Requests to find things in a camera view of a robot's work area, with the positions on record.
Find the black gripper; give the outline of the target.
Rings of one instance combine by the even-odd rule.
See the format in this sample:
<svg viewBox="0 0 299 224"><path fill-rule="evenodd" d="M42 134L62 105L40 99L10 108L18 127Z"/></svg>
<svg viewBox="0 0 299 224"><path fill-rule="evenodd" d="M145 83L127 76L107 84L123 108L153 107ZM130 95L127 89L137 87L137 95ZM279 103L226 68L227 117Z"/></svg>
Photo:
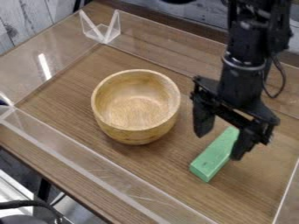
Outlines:
<svg viewBox="0 0 299 224"><path fill-rule="evenodd" d="M279 67L271 55L257 63L223 57L221 79L202 76L193 78L193 125L198 137L205 137L214 128L217 117L239 130L230 158L239 161L257 144L269 144L281 121L262 101L267 91L267 74L273 65Z"/></svg>

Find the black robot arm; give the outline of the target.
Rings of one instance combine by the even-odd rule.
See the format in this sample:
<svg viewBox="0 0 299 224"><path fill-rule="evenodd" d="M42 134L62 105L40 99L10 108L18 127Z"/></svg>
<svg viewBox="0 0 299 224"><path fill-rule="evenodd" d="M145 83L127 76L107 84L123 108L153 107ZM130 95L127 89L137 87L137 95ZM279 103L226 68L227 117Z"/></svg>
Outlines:
<svg viewBox="0 0 299 224"><path fill-rule="evenodd" d="M238 130L230 158L241 160L257 144L269 144L281 120L262 101L267 76L282 66L289 48L291 0L229 0L229 44L219 80L193 78L193 123L206 136L219 117Z"/></svg>

